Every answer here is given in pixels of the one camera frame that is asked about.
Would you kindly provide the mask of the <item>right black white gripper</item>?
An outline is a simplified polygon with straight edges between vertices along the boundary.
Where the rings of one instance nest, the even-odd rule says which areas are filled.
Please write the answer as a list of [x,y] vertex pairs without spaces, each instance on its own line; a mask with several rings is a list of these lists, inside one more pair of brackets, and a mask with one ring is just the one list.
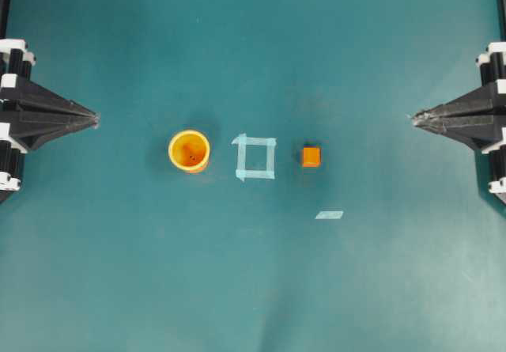
[[482,87],[420,110],[411,119],[415,127],[486,155],[489,193],[505,204],[505,42],[490,43],[476,63]]

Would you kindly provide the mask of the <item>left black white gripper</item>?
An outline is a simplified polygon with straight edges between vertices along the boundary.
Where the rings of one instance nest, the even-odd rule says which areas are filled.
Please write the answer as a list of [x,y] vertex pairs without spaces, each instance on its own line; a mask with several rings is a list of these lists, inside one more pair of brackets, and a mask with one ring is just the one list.
[[30,81],[35,64],[24,40],[1,40],[1,203],[21,189],[26,153],[99,123],[95,112]]

